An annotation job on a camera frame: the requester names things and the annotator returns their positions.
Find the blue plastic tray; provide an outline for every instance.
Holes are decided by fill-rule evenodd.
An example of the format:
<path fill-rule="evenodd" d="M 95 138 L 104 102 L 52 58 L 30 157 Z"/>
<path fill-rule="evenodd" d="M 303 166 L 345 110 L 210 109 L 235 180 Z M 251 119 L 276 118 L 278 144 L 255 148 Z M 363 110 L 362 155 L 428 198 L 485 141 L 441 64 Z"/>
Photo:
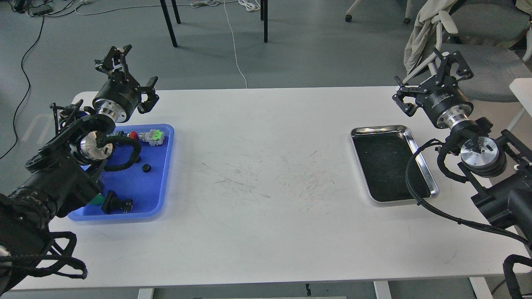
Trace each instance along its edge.
<path fill-rule="evenodd" d="M 151 129 L 158 129 L 164 132 L 164 143 L 160 146 L 150 146 L 147 142 L 140 142 L 142 151 L 140 162 L 126 170 L 116 172 L 103 171 L 101 181 L 103 183 L 102 195 L 107 191 L 114 190 L 121 200 L 133 200 L 133 208 L 128 213 L 122 210 L 113 211 L 111 214 L 104 214 L 102 205 L 87 205 L 68 214 L 73 221 L 86 220 L 112 220 L 112 219 L 133 219 L 146 218 L 155 215 L 161 209 L 164 202 L 164 191 L 168 176 L 168 166 L 170 164 L 170 154 L 174 130 L 169 124 L 143 124 L 139 126 L 117 126 L 115 131 L 129 133 L 148 132 Z M 120 146 L 115 149 L 115 153 L 108 162 L 108 165 L 122 164 L 129 158 L 131 146 Z M 152 170 L 143 172 L 142 165 L 148 163 Z"/>

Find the stainless steel tray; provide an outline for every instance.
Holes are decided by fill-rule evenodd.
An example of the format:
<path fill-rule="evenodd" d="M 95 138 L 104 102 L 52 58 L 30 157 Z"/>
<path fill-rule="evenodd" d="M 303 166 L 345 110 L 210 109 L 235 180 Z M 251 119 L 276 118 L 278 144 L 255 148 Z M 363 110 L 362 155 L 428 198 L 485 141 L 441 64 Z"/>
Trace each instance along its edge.
<path fill-rule="evenodd" d="M 406 163 L 418 149 L 412 131 L 402 125 L 355 128 L 351 139 L 371 199 L 385 205 L 414 203 L 404 178 Z M 416 162 L 415 188 L 425 198 L 436 197 L 438 186 L 421 154 Z"/>

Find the silver metal joint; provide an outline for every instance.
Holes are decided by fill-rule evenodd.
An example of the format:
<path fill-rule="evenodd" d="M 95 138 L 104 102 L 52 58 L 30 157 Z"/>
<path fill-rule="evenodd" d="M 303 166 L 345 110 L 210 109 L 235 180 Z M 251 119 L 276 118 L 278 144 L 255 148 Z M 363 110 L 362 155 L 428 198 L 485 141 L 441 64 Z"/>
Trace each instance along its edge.
<path fill-rule="evenodd" d="M 126 120 L 126 112 L 117 103 L 108 99 L 100 99 L 97 103 L 101 103 L 97 111 L 98 114 L 107 115 L 113 122 L 124 122 Z"/>
<path fill-rule="evenodd" d="M 96 131 L 92 131 L 81 140 L 79 143 L 79 149 L 81 154 L 87 159 L 103 160 L 111 155 L 113 152 L 113 145 L 109 143 L 98 148 L 96 146 Z"/>
<path fill-rule="evenodd" d="M 468 140 L 460 149 L 460 157 L 465 164 L 471 166 L 473 169 L 482 169 L 490 167 L 497 162 L 500 153 L 497 143 L 493 139 L 478 137 L 479 153 L 471 149 L 471 143 L 472 141 Z"/>
<path fill-rule="evenodd" d="M 468 116 L 471 114 L 471 107 L 467 105 L 453 106 L 445 111 L 439 118 L 437 125 L 439 128 L 453 129 L 458 123 L 469 120 Z"/>

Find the electrical connector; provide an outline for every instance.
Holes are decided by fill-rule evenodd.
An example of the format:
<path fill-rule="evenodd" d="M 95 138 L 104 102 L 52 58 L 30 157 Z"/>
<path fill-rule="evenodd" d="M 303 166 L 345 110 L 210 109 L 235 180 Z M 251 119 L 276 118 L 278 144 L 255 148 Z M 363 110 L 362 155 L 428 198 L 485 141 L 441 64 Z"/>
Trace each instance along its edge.
<path fill-rule="evenodd" d="M 138 139 L 148 142 L 151 146 L 162 145 L 164 143 L 164 132 L 151 129 L 149 132 L 139 133 Z"/>

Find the black chair leg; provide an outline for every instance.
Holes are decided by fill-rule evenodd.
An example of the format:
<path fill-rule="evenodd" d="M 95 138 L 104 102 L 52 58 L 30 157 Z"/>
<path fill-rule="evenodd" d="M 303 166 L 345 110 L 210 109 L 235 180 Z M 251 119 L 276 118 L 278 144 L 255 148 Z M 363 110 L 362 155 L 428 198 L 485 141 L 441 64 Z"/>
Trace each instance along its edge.
<path fill-rule="evenodd" d="M 268 0 L 261 0 L 264 6 L 264 42 L 268 42 Z"/>
<path fill-rule="evenodd" d="M 181 24 L 181 18 L 179 17 L 179 12 L 177 11 L 176 0 L 172 0 L 172 8 L 173 8 L 173 13 L 176 15 L 177 24 Z"/>
<path fill-rule="evenodd" d="M 168 33 L 170 34 L 172 45 L 174 48 L 177 48 L 176 35 L 173 33 L 172 22 L 170 21 L 170 15 L 168 15 L 168 7 L 166 6 L 166 0 L 161 0 L 161 7 L 163 8 L 164 20 L 167 23 Z"/>

